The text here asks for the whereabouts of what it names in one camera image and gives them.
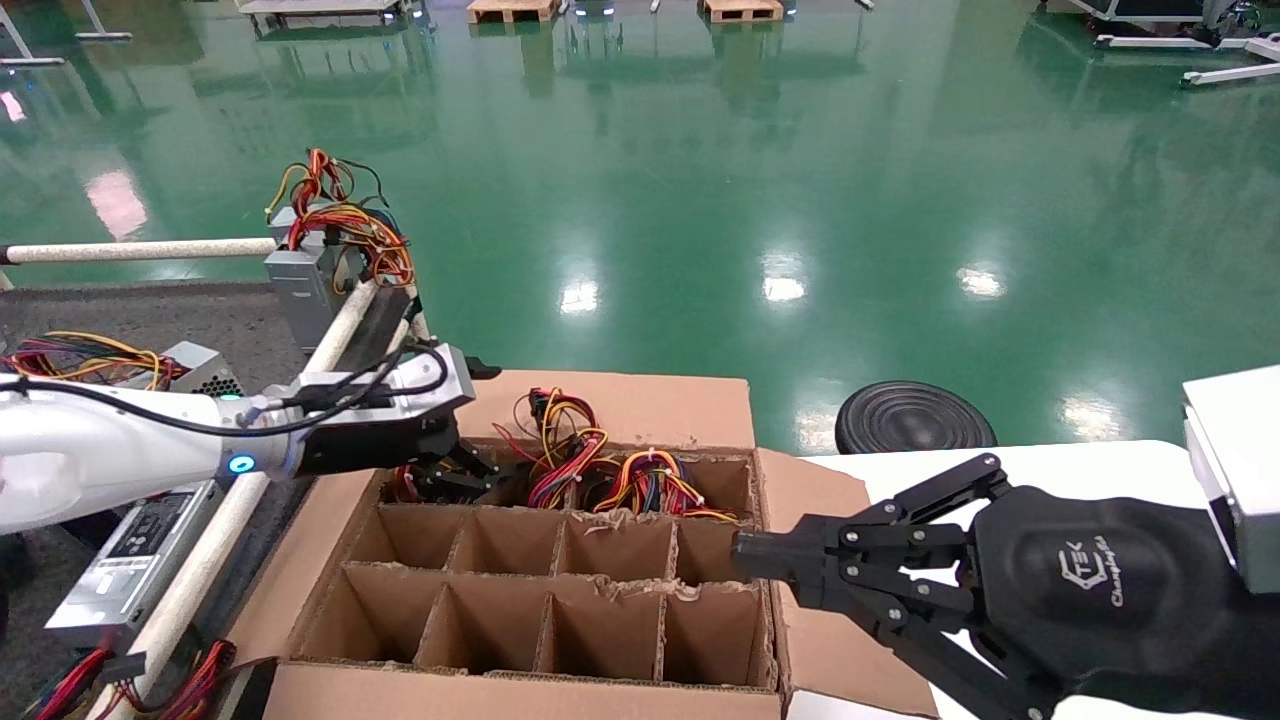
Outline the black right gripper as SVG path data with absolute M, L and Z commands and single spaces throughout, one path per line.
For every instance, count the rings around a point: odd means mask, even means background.
M 849 618 L 978 719 L 1051 719 L 1074 694 L 1279 715 L 1277 596 L 1247 589 L 1206 511 L 1006 492 L 1001 460 L 980 454 L 849 518 L 804 512 L 788 530 L 741 530 L 733 566 L 782 582 L 803 609 Z M 940 523 L 979 500 L 993 502 L 975 515 L 975 539 Z M 887 569 L 974 561 L 983 609 L 968 588 Z M 951 641 L 960 632 L 983 659 Z

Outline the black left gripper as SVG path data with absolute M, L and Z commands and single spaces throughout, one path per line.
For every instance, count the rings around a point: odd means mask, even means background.
M 393 421 L 324 423 L 307 433 L 294 474 L 323 477 L 442 459 L 443 470 L 404 469 L 404 501 L 471 503 L 472 480 L 494 482 L 500 465 L 480 448 L 458 442 L 458 423 L 452 413 Z

